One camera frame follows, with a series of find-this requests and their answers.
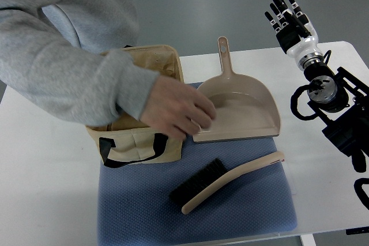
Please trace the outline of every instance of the beige tote bag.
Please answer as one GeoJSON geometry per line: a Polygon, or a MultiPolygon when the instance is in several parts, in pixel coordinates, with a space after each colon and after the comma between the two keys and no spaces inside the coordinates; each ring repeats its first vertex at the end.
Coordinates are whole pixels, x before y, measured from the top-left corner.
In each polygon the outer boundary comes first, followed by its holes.
{"type": "MultiPolygon", "coordinates": [[[[183,82],[178,53],[174,48],[159,45],[129,47],[122,51],[127,51],[133,57],[135,65],[159,71],[162,75],[183,82]]],[[[126,113],[107,126],[86,126],[86,129],[107,167],[171,162],[181,158],[182,141],[168,138],[126,113]]]]}

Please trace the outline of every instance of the beige dustpan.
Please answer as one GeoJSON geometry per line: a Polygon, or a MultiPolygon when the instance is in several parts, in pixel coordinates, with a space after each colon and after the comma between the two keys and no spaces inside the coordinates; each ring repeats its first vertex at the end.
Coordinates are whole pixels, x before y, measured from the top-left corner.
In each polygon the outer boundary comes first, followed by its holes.
{"type": "Polygon", "coordinates": [[[220,37],[218,43],[222,73],[198,87],[214,103],[217,118],[209,129],[194,135],[194,141],[279,135],[281,120],[273,96],[259,80],[234,73],[227,38],[220,37]]]}

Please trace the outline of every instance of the robotic hand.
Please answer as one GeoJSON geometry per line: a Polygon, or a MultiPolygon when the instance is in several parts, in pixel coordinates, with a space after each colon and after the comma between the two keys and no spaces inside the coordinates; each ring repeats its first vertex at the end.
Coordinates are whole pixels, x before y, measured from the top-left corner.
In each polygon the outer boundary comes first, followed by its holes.
{"type": "MultiPolygon", "coordinates": [[[[357,172],[366,171],[366,158],[369,156],[369,87],[342,67],[334,74],[328,67],[331,51],[325,55],[317,47],[318,35],[309,18],[302,12],[295,0],[273,0],[270,8],[277,20],[265,12],[266,18],[276,31],[282,50],[303,71],[308,85],[299,87],[291,97],[291,111],[301,120],[320,117],[327,125],[322,130],[325,137],[342,153],[351,157],[357,172]],[[314,114],[304,116],[298,111],[298,98],[307,91],[308,105],[314,114]],[[354,95],[354,105],[349,106],[348,92],[354,95]],[[331,120],[323,112],[335,113],[348,109],[338,119],[331,120]]],[[[360,200],[369,209],[369,198],[363,193],[361,185],[369,179],[359,179],[355,190],[360,200]]]]}

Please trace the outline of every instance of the blue mat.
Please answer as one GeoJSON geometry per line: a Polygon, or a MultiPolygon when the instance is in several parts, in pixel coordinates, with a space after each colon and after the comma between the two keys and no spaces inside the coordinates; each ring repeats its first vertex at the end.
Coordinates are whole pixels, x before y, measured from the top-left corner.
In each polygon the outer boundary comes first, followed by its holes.
{"type": "Polygon", "coordinates": [[[168,198],[215,158],[229,170],[275,151],[272,138],[194,143],[188,137],[176,162],[102,165],[99,245],[176,245],[294,229],[295,209],[280,162],[237,178],[188,215],[168,198]]]}

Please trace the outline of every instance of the hand brush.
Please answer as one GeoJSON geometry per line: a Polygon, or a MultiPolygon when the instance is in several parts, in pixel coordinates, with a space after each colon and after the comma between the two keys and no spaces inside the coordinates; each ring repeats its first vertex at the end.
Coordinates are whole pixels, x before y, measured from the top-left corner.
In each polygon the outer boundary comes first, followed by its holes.
{"type": "Polygon", "coordinates": [[[283,160],[282,152],[274,152],[256,160],[237,166],[230,171],[216,158],[202,168],[184,183],[179,185],[170,194],[169,198],[182,206],[182,213],[188,214],[206,198],[239,176],[257,169],[275,164],[283,160]]]}

